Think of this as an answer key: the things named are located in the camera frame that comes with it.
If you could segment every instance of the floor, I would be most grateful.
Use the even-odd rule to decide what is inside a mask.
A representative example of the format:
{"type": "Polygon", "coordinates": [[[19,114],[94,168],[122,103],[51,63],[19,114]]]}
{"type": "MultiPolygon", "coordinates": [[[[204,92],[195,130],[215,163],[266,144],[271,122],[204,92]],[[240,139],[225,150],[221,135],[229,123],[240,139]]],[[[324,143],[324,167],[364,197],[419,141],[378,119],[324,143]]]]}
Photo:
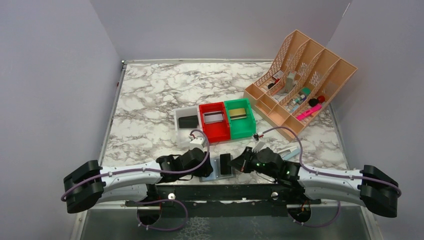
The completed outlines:
{"type": "MultiPolygon", "coordinates": [[[[205,103],[240,99],[244,89],[270,67],[260,63],[163,63],[128,64],[121,86],[113,123],[104,150],[103,166],[129,166],[155,160],[159,156],[182,154],[177,147],[173,109],[205,103]]],[[[254,113],[258,132],[271,128],[254,113]]],[[[344,170],[342,153],[330,111],[321,113],[300,135],[303,161],[324,169],[344,170]]],[[[265,136],[266,147],[281,150],[289,143],[278,132],[265,136]]],[[[211,156],[231,153],[237,157],[250,139],[221,142],[211,146],[211,156]]],[[[175,184],[198,184],[198,178],[175,184]]],[[[256,174],[237,173],[235,178],[205,184],[267,183],[256,174]]]]}

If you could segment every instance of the white marble surface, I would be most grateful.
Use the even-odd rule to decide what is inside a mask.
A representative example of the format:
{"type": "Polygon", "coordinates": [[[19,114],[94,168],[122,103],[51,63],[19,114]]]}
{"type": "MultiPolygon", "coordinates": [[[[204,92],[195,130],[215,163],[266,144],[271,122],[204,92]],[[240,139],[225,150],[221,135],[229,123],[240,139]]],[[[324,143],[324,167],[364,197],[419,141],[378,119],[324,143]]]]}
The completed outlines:
{"type": "MultiPolygon", "coordinates": [[[[244,89],[270,67],[263,63],[129,64],[120,91],[102,165],[118,167],[153,161],[159,156],[182,154],[176,143],[173,109],[240,99],[244,89]]],[[[271,126],[254,113],[258,132],[271,126]]],[[[303,161],[308,165],[346,169],[329,111],[325,111],[300,135],[303,161]]],[[[267,133],[266,145],[274,151],[289,143],[277,131],[267,133]]],[[[211,156],[231,153],[237,157],[249,139],[213,144],[211,156]]],[[[198,184],[195,177],[179,184],[198,184]]],[[[236,178],[209,184],[267,183],[256,174],[237,173],[236,178]]]]}

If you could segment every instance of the robotic arm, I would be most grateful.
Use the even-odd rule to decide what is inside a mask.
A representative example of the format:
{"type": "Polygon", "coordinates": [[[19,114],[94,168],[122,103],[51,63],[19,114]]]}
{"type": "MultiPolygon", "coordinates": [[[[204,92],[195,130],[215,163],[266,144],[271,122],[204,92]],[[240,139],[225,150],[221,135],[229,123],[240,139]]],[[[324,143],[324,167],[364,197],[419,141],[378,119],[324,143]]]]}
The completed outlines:
{"type": "MultiPolygon", "coordinates": [[[[254,138],[259,142],[262,136],[263,134],[259,133],[255,134],[254,138]]],[[[305,166],[302,163],[302,145],[297,137],[296,139],[300,143],[299,163],[283,160],[268,147],[259,150],[263,144],[259,144],[259,149],[246,147],[240,156],[228,163],[240,172],[257,171],[274,178],[278,183],[256,184],[257,190],[248,199],[268,200],[276,204],[274,197],[279,195],[278,204],[286,205],[331,199],[364,206],[380,216],[397,216],[400,190],[396,181],[371,165],[365,165],[363,170],[349,171],[305,166]]],[[[207,138],[192,137],[190,150],[182,155],[161,156],[155,161],[124,167],[101,167],[97,160],[88,161],[64,178],[65,194],[61,199],[66,202],[68,213],[82,212],[95,204],[108,201],[145,202],[164,197],[173,200],[173,193],[161,197],[156,184],[175,182],[187,175],[207,177],[212,171],[207,138]]],[[[189,199],[204,200],[199,198],[201,194],[194,195],[189,199]]],[[[209,194],[206,199],[233,199],[229,198],[231,193],[212,195],[209,194]]]]}

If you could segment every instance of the gray wall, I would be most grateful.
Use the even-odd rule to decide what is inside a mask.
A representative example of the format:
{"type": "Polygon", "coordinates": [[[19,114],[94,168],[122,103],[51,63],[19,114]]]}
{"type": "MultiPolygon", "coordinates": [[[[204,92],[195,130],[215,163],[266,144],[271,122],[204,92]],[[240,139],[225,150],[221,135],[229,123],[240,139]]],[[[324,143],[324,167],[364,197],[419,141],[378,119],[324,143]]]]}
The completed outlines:
{"type": "Polygon", "coordinates": [[[69,239],[63,178],[99,156],[120,67],[88,0],[0,2],[0,239],[69,239]]]}
{"type": "Polygon", "coordinates": [[[299,29],[326,45],[351,0],[91,0],[125,60],[273,59],[299,29]]]}
{"type": "Polygon", "coordinates": [[[328,47],[358,67],[333,102],[349,165],[378,166],[399,182],[385,240],[422,240],[424,2],[354,0],[328,47]]]}

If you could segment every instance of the white box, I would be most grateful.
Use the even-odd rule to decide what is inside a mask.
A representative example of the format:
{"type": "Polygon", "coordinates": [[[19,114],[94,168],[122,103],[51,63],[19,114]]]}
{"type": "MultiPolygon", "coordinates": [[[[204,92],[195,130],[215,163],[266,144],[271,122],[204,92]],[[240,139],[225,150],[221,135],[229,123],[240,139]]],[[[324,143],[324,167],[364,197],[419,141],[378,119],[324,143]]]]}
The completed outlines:
{"type": "Polygon", "coordinates": [[[199,129],[203,131],[202,122],[200,119],[199,106],[187,106],[176,108],[173,110],[173,119],[175,122],[175,134],[176,134],[176,144],[179,148],[187,148],[190,143],[190,132],[194,129],[199,129]],[[188,117],[188,116],[197,116],[198,127],[197,128],[180,128],[178,126],[178,118],[188,117]]]}

